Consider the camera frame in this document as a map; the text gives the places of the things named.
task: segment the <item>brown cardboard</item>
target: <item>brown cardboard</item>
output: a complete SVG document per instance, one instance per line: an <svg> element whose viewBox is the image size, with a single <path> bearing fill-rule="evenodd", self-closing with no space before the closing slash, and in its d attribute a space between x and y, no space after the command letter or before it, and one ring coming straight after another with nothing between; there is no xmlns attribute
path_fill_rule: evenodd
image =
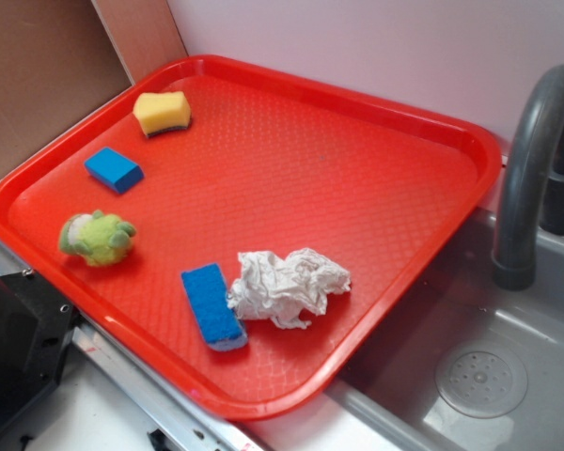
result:
<svg viewBox="0 0 564 451"><path fill-rule="evenodd" d="M188 56L167 0L92 0L134 82Z"/></svg>
<svg viewBox="0 0 564 451"><path fill-rule="evenodd" d="M0 1L0 178L129 85L89 0Z"/></svg>

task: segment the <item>plastic tray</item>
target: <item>plastic tray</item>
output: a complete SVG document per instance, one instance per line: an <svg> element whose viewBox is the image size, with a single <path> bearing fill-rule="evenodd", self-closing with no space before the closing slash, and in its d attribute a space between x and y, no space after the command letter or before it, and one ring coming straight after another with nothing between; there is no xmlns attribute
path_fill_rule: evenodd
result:
<svg viewBox="0 0 564 451"><path fill-rule="evenodd" d="M192 127L147 139L141 92L183 90ZM84 160L103 147L146 178L118 195ZM103 329L208 410L259 419L297 407L333 378L479 199L500 167L481 128L217 56L159 70L0 184L0 239ZM138 229L120 264L61 254L75 213L114 212ZM352 273L303 330L247 322L249 344L203 343L180 273L239 252L311 247Z"/></svg>

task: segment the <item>yellow sponge side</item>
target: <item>yellow sponge side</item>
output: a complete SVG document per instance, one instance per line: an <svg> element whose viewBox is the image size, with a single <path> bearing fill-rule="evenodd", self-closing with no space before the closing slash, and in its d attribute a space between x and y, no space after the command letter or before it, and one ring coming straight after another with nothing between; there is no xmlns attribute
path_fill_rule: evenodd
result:
<svg viewBox="0 0 564 451"><path fill-rule="evenodd" d="M190 104L181 91L140 94L133 115L146 136L169 129L186 129L190 125Z"/></svg>

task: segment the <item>stuffed toy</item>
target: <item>stuffed toy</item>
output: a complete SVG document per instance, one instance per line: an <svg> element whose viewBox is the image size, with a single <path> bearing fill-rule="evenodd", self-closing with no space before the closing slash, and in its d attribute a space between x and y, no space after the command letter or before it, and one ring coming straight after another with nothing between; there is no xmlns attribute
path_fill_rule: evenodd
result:
<svg viewBox="0 0 564 451"><path fill-rule="evenodd" d="M58 248L83 257L89 266L108 266L128 255L135 234L135 227L116 214L96 210L71 217L60 232Z"/></svg>

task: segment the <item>gray plastic sink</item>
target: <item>gray plastic sink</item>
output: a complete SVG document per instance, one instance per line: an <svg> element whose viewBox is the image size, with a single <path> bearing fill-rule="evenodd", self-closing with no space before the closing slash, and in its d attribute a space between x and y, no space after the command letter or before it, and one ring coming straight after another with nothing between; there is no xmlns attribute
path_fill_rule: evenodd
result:
<svg viewBox="0 0 564 451"><path fill-rule="evenodd" d="M339 374L405 449L564 450L564 239L541 232L536 283L504 291L493 227L476 211Z"/></svg>

